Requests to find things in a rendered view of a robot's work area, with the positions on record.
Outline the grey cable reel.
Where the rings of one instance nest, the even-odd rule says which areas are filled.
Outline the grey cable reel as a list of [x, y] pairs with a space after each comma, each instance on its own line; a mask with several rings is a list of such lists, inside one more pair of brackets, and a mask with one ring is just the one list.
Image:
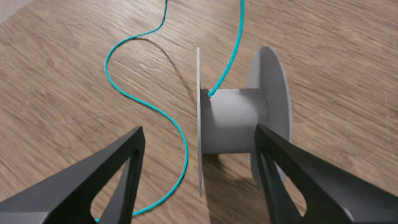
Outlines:
[[255, 182], [264, 194], [254, 135], [262, 123], [290, 143], [293, 115], [287, 75], [278, 53], [260, 47], [251, 62], [246, 88], [201, 89], [200, 47], [197, 48], [199, 187], [202, 198], [202, 154], [248, 153]]

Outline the teal cable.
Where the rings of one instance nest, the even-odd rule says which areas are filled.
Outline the teal cable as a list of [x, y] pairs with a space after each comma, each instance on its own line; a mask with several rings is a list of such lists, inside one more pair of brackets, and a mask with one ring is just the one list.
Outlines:
[[[181, 135], [182, 135], [182, 138], [183, 138], [183, 140], [184, 140], [184, 144], [185, 144], [185, 150], [186, 150], [185, 165], [184, 165], [182, 174], [181, 174], [181, 176], [180, 176], [178, 182], [175, 184], [175, 186], [172, 188], [172, 190], [171, 190], [166, 196], [164, 196], [161, 200], [159, 200], [158, 202], [154, 203], [153, 205], [151, 205], [151, 206], [149, 206], [149, 207], [147, 207], [147, 208], [145, 208], [145, 209], [142, 209], [142, 210], [140, 210], [140, 211], [134, 212], [133, 215], [142, 213], [142, 212], [147, 211], [147, 210], [153, 208], [154, 206], [158, 205], [158, 204], [161, 203], [163, 200], [165, 200], [165, 199], [176, 189], [176, 187], [177, 187], [178, 184], [180, 183], [180, 181], [181, 181], [181, 179], [182, 179], [182, 177], [183, 177], [183, 175], [184, 175], [184, 173], [185, 173], [185, 170], [186, 170], [187, 161], [188, 161], [188, 148], [187, 148], [186, 139], [185, 139], [185, 137], [184, 137], [184, 134], [183, 134], [182, 130], [180, 129], [180, 127], [176, 124], [176, 122], [175, 122], [171, 117], [169, 117], [167, 114], [165, 114], [165, 113], [162, 112], [161, 110], [157, 109], [156, 107], [154, 107], [154, 106], [152, 106], [152, 105], [149, 105], [149, 104], [147, 104], [147, 103], [145, 103], [145, 102], [143, 102], [143, 101], [141, 101], [141, 100], [139, 100], [139, 99], [136, 99], [136, 98], [134, 98], [134, 97], [132, 97], [132, 96], [126, 94], [125, 92], [123, 92], [122, 90], [120, 90], [120, 89], [111, 81], [111, 79], [110, 79], [110, 77], [109, 77], [109, 75], [108, 75], [108, 72], [107, 72], [107, 62], [108, 62], [109, 56], [111, 55], [111, 53], [113, 52], [113, 50], [114, 50], [117, 46], [119, 46], [120, 44], [122, 44], [123, 42], [125, 42], [125, 41], [127, 41], [127, 40], [130, 40], [130, 39], [132, 39], [132, 38], [136, 38], [136, 37], [139, 37], [139, 36], [151, 34], [151, 33], [154, 33], [154, 32], [156, 32], [156, 31], [158, 31], [158, 30], [163, 26], [164, 21], [165, 21], [165, 18], [166, 18], [167, 3], [168, 3], [168, 0], [166, 0], [166, 2], [165, 2], [165, 12], [164, 12], [163, 21], [162, 21], [161, 25], [160, 25], [157, 29], [155, 29], [155, 30], [153, 30], [153, 31], [151, 31], [151, 32], [144, 33], [144, 34], [132, 36], [132, 37], [130, 37], [130, 38], [127, 38], [127, 39], [121, 41], [120, 43], [118, 43], [116, 46], [114, 46], [114, 47], [112, 48], [112, 50], [109, 52], [109, 54], [108, 54], [108, 56], [107, 56], [107, 58], [106, 58], [106, 61], [105, 61], [105, 72], [106, 72], [106, 76], [107, 76], [108, 80], [110, 81], [110, 83], [111, 83], [118, 91], [120, 91], [120, 92], [123, 93], [124, 95], [126, 95], [126, 96], [128, 96], [128, 97], [130, 97], [130, 98], [132, 98], [132, 99], [134, 99], [134, 100], [136, 100], [136, 101], [138, 101], [138, 102], [140, 102], [140, 103], [142, 103], [142, 104], [145, 104], [145, 105], [147, 105], [147, 106], [149, 106], [149, 107], [151, 107], [151, 108], [157, 110], [158, 112], [160, 112], [160, 113], [162, 113], [163, 115], [165, 115], [168, 119], [170, 119], [170, 120], [174, 123], [174, 125], [178, 128], [178, 130], [180, 131], [180, 133], [181, 133]], [[209, 93], [209, 95], [208, 95], [209, 98], [211, 98], [211, 97], [216, 93], [216, 91], [218, 90], [218, 88], [221, 86], [222, 82], [223, 82], [224, 79], [226, 78], [226, 76], [227, 76], [227, 74], [228, 74], [228, 72], [229, 72], [229, 70], [230, 70], [230, 68], [231, 68], [231, 66], [232, 66], [232, 64], [233, 64], [233, 61], [234, 61], [235, 56], [236, 56], [236, 54], [237, 54], [237, 51], [238, 51], [238, 47], [239, 47], [240, 40], [241, 40], [241, 36], [242, 36], [243, 23], [244, 23], [244, 0], [240, 0], [240, 3], [241, 3], [240, 24], [239, 24], [239, 31], [238, 31], [238, 36], [237, 36], [236, 44], [235, 44], [235, 47], [234, 47], [232, 56], [231, 56], [231, 58], [230, 58], [230, 61], [229, 61], [228, 65], [227, 65], [227, 67], [226, 67], [224, 73], [222, 74], [221, 78], [219, 79], [218, 83], [215, 85], [215, 87], [213, 88], [213, 90]]]

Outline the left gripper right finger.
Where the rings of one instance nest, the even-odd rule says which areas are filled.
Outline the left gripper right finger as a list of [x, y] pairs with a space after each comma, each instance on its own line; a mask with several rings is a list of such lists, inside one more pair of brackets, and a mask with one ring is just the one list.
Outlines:
[[[398, 224], [397, 196], [295, 146], [262, 123], [256, 124], [254, 145], [271, 224]], [[303, 195], [303, 218], [275, 163]]]

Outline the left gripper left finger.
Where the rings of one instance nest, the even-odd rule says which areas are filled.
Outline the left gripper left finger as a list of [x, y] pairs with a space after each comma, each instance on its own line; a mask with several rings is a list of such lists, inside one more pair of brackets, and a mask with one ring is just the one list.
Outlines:
[[[142, 126], [110, 145], [0, 202], [0, 224], [131, 224], [145, 151]], [[98, 223], [97, 194], [125, 164]]]

